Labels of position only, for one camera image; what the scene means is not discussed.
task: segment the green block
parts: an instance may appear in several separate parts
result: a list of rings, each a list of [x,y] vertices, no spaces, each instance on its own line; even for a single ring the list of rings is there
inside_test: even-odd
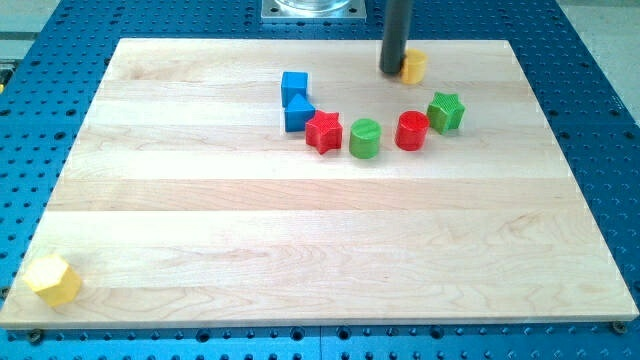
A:
[[[349,152],[358,159],[370,159],[380,150],[380,124],[371,119],[360,119],[351,125]]]
[[[440,134],[444,134],[460,126],[464,109],[458,94],[436,92],[427,108],[427,117],[431,127]]]

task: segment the green star-shaped block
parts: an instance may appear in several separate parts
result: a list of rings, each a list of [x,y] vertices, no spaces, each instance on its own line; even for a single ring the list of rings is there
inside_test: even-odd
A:
[[[440,134],[457,129],[462,121],[462,114],[464,114],[464,105],[458,99],[458,94],[443,94],[436,91],[427,108],[431,127]]]

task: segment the red star-shaped block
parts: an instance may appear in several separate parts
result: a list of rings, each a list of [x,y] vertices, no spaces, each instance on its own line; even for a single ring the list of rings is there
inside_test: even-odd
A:
[[[305,125],[307,144],[315,146],[320,154],[342,146],[342,125],[338,113],[316,110],[315,115]]]

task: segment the black metal rod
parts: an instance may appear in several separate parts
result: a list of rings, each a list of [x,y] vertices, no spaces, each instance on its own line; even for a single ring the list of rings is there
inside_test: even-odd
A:
[[[413,0],[387,0],[380,54],[380,70],[386,74],[397,74],[402,68],[412,7]]]

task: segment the red cylinder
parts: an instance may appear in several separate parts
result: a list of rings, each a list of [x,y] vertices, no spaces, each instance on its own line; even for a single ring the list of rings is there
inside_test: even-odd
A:
[[[396,145],[402,150],[416,151],[422,148],[429,129],[429,118],[420,111],[405,111],[398,119]]]

